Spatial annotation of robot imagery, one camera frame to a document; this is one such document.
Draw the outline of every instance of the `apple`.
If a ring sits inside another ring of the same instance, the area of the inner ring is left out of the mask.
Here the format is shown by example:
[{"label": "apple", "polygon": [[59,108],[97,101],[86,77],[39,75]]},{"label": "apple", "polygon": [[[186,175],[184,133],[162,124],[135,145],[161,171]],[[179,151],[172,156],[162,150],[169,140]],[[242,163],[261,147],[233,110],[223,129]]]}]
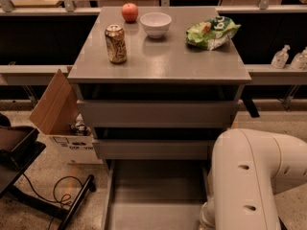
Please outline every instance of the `apple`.
[{"label": "apple", "polygon": [[138,15],[138,9],[135,4],[127,3],[122,7],[122,15],[126,22],[134,22]]}]

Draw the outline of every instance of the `snack bag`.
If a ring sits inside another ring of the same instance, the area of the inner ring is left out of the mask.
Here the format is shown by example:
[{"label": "snack bag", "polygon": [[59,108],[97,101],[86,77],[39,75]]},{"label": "snack bag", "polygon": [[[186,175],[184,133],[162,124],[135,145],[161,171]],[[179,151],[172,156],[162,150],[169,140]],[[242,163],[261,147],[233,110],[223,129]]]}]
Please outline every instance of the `snack bag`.
[{"label": "snack bag", "polygon": [[191,26],[186,31],[185,42],[203,50],[214,50],[235,36],[240,27],[228,17],[217,16]]}]

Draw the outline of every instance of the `white spray bottle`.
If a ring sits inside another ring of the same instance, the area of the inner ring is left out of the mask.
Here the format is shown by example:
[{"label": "white spray bottle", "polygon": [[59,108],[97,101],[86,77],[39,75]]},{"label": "white spray bottle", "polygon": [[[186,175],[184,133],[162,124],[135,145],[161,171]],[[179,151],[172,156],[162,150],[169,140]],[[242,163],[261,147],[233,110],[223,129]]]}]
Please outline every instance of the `white spray bottle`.
[{"label": "white spray bottle", "polygon": [[272,59],[272,63],[271,65],[274,68],[284,68],[288,58],[289,58],[289,54],[288,54],[288,50],[290,50],[290,46],[289,45],[285,45],[284,48],[281,51],[278,51],[274,58]]},{"label": "white spray bottle", "polygon": [[291,62],[290,67],[295,70],[303,70],[307,65],[307,47],[301,52],[297,53]]}]

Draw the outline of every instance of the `concrete floor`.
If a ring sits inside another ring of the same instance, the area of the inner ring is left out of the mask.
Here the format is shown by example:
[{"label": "concrete floor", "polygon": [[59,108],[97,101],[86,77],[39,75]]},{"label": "concrete floor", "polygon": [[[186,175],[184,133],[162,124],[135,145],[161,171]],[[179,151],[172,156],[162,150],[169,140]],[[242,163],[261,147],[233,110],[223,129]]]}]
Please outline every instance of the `concrete floor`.
[{"label": "concrete floor", "polygon": [[[307,142],[306,101],[294,100],[291,105],[291,111],[285,111],[281,103],[275,100],[256,101],[255,103],[258,107],[260,118],[250,118],[245,107],[241,105],[234,127],[289,134]],[[12,103],[0,101],[0,112],[10,118],[13,126],[32,126],[28,119],[31,110],[32,107],[29,102]],[[104,165],[67,164],[67,161],[61,157],[60,152],[53,147],[46,136],[39,134],[38,140],[46,145],[46,149],[26,171],[37,192],[46,198],[52,199],[53,188],[62,177],[67,175],[76,176],[81,181],[85,181],[89,174],[93,174],[97,191],[87,193],[67,229],[101,229],[107,181]],[[15,185],[23,192],[34,196],[32,189],[23,176],[19,178]],[[64,194],[71,194],[74,197],[78,189],[79,185],[75,180],[67,179],[59,184],[56,192],[59,197]],[[307,184],[275,196],[279,216],[289,230],[307,229],[306,192]],[[0,213],[0,229],[3,230],[45,230],[48,229],[52,220],[48,215],[6,197],[0,199]],[[57,229],[58,225],[59,221],[54,220],[50,229]]]}]

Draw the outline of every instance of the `gold can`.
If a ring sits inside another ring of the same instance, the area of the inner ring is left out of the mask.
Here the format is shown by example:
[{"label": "gold can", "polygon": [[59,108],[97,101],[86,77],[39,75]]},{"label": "gold can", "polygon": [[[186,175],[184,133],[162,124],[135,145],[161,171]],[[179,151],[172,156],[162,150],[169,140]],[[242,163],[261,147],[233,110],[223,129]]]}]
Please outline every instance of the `gold can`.
[{"label": "gold can", "polygon": [[108,59],[112,63],[127,60],[125,33],[119,25],[109,25],[105,30]]}]

